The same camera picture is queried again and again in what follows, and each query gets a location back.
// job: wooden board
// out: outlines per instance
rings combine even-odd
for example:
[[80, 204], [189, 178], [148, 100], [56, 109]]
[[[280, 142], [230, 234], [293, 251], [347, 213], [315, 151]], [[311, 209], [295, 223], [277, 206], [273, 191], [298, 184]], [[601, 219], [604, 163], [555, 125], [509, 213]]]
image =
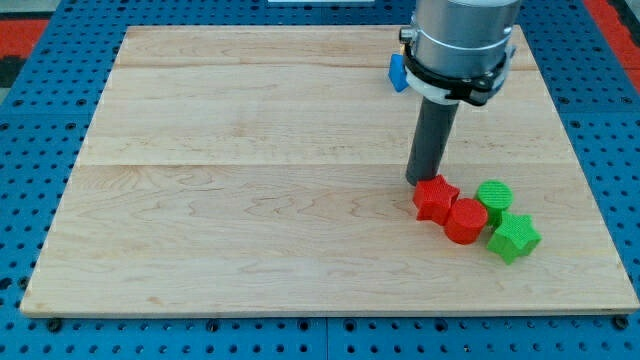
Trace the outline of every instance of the wooden board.
[[417, 222], [419, 96], [397, 26], [133, 27], [22, 301], [33, 317], [624, 313], [638, 300], [521, 31], [504, 90], [461, 105], [441, 172], [499, 178], [544, 240]]

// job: blue pegboard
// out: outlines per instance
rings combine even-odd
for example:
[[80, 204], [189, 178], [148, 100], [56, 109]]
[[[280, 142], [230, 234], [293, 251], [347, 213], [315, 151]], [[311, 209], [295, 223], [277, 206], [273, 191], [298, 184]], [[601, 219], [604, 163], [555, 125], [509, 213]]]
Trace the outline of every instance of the blue pegboard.
[[[628, 322], [612, 317], [66, 319], [59, 327], [19, 313], [22, 288], [127, 26], [404, 24], [413, 6], [414, 0], [377, 0], [372, 7], [63, 0], [0, 107], [0, 359], [638, 357], [638, 315]], [[579, 1], [525, 0], [518, 22], [638, 289], [638, 94]]]

